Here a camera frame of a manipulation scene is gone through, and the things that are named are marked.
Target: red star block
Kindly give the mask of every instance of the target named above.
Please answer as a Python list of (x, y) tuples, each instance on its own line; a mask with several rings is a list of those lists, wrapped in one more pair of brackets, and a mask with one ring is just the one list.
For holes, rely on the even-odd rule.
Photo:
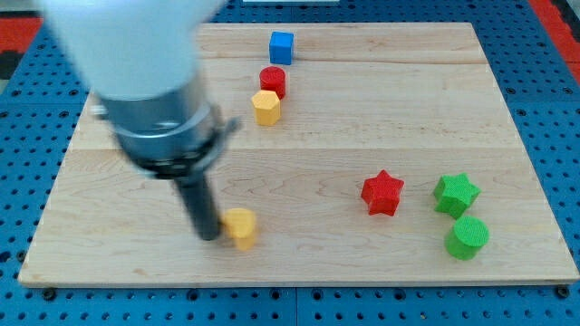
[(377, 177), (364, 180), (361, 197), (369, 206), (369, 215), (384, 213), (394, 216), (399, 205), (403, 180), (389, 176), (382, 170)]

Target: blue cube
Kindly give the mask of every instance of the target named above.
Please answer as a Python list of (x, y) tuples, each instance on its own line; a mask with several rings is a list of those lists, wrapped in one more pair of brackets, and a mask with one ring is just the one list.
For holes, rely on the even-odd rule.
[(270, 62), (277, 64), (292, 64), (294, 52), (294, 35), (285, 32), (272, 32), (270, 38)]

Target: wooden table surface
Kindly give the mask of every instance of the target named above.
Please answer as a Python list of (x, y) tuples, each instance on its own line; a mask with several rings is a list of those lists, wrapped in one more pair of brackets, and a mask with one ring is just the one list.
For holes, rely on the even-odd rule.
[[(250, 97), (274, 30), (295, 33), (282, 119)], [(256, 211), (239, 252), (191, 231), (169, 182), (137, 175), (86, 108), (20, 272), (26, 286), (439, 286), (571, 283), (578, 271), (470, 24), (209, 24), (208, 89), (244, 126), (209, 178), (221, 210)], [(368, 216), (363, 181), (405, 181), (395, 217)], [(467, 172), (489, 243), (468, 262), (431, 194)]]

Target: blue pegboard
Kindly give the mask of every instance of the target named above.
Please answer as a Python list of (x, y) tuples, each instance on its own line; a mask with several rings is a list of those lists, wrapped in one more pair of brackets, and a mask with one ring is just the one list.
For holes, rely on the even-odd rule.
[[(576, 263), (580, 89), (522, 0), (342, 0), (242, 7), (221, 23), (471, 22)], [(0, 95), (0, 324), (580, 324), (580, 287), (25, 289), (16, 281), (86, 99), (51, 34), (36, 36)]]

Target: green star block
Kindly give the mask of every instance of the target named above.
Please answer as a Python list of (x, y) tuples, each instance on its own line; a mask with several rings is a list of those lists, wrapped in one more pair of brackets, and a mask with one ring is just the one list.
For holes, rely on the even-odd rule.
[(489, 230), (485, 223), (472, 216), (463, 216), (445, 236), (445, 248), (453, 257), (469, 260), (488, 240)]
[(481, 190), (469, 182), (467, 173), (457, 176), (443, 176), (433, 190), (438, 200), (435, 211), (449, 213), (453, 218), (460, 218), (473, 205)]

